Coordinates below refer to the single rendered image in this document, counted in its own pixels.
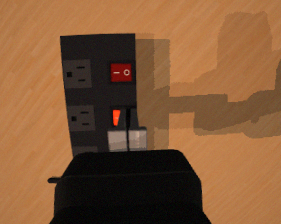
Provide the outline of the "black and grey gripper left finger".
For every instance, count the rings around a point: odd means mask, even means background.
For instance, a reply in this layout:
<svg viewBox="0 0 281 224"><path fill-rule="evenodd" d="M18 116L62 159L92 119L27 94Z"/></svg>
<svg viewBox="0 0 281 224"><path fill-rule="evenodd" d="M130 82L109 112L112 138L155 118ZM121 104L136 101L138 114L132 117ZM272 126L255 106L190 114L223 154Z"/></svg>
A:
<svg viewBox="0 0 281 224"><path fill-rule="evenodd" d="M128 109L120 109L117 126L108 130L109 152L128 151Z"/></svg>

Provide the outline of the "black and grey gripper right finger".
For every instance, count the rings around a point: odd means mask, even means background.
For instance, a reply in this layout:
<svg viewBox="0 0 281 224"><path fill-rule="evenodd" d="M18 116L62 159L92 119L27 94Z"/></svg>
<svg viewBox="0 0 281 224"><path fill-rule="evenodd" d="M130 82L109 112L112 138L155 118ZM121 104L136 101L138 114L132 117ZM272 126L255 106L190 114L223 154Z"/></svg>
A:
<svg viewBox="0 0 281 224"><path fill-rule="evenodd" d="M139 127L137 109L128 109L128 127L129 151L147 150L147 128Z"/></svg>

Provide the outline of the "black power strip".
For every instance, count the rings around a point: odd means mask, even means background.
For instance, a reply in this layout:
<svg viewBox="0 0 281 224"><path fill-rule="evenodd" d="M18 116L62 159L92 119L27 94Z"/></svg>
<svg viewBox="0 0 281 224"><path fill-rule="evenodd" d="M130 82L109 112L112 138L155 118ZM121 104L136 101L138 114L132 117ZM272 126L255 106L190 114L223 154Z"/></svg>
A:
<svg viewBox="0 0 281 224"><path fill-rule="evenodd" d="M60 36L73 157L109 152L120 109L137 109L135 33Z"/></svg>

